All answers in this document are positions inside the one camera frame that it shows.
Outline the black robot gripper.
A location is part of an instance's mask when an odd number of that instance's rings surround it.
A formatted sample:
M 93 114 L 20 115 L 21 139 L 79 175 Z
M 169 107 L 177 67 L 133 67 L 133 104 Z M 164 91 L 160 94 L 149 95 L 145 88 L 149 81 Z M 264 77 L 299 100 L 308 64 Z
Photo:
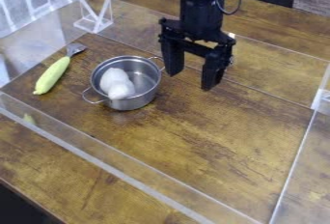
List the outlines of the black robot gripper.
M 236 41 L 221 32 L 224 0 L 180 0 L 179 18 L 160 19 L 160 44 L 164 70 L 173 76 L 184 67 L 184 52 L 204 56 L 201 66 L 201 89 L 208 91 L 219 84 L 231 64 L 232 47 Z M 207 48 L 196 41 L 215 42 L 217 46 L 205 54 Z

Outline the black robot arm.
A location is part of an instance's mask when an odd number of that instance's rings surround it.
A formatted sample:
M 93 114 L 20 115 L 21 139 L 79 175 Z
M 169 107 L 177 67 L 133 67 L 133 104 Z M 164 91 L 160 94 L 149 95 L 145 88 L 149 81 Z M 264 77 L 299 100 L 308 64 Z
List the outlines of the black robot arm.
M 221 80 L 232 62 L 236 40 L 220 30 L 224 0 L 180 0 L 179 19 L 161 18 L 159 42 L 164 69 L 173 76 L 184 68 L 184 53 L 204 58 L 201 89 L 209 90 Z

